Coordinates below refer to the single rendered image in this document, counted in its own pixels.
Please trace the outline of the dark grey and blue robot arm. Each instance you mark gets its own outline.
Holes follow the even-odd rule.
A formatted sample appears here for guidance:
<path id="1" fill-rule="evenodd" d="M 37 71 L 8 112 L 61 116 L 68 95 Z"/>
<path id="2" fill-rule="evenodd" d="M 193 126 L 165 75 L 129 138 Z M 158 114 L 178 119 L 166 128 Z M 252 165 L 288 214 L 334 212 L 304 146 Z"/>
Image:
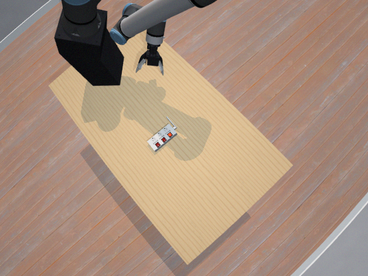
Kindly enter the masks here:
<path id="1" fill-rule="evenodd" d="M 78 40 L 96 36 L 101 29 L 101 18 L 97 12 L 97 5 L 100 1 L 62 0 L 63 30 L 70 37 Z M 154 0 L 144 7 L 128 3 L 122 11 L 122 17 L 111 29 L 110 36 L 117 44 L 124 45 L 130 38 L 147 30 L 146 42 L 160 45 L 163 43 L 167 19 L 192 7 L 203 8 L 216 1 Z"/>

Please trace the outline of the grey power strip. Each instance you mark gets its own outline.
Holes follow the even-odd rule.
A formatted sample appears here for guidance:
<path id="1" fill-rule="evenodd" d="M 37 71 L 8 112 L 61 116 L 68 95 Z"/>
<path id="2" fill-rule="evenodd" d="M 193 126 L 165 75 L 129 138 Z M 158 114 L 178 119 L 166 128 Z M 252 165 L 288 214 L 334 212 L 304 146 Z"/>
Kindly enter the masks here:
<path id="1" fill-rule="evenodd" d="M 156 152 L 177 135 L 175 128 L 168 124 L 147 142 Z"/>

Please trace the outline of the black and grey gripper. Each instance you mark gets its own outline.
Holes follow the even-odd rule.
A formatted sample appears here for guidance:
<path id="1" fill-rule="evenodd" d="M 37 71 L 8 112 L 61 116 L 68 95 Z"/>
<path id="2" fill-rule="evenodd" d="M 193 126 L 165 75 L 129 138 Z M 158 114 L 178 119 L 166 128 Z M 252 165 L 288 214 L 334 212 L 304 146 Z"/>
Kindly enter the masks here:
<path id="1" fill-rule="evenodd" d="M 164 75 L 163 60 L 162 60 L 162 57 L 159 55 L 159 52 L 157 51 L 160 45 L 153 45 L 154 46 L 153 47 L 152 44 L 149 44 L 149 43 L 147 44 L 150 46 L 150 49 L 141 55 L 139 63 L 136 68 L 136 73 L 138 72 L 138 70 L 142 68 L 143 64 L 146 63 L 147 61 L 148 66 L 159 66 L 162 75 Z M 150 50 L 151 50 L 151 54 L 150 54 Z"/>

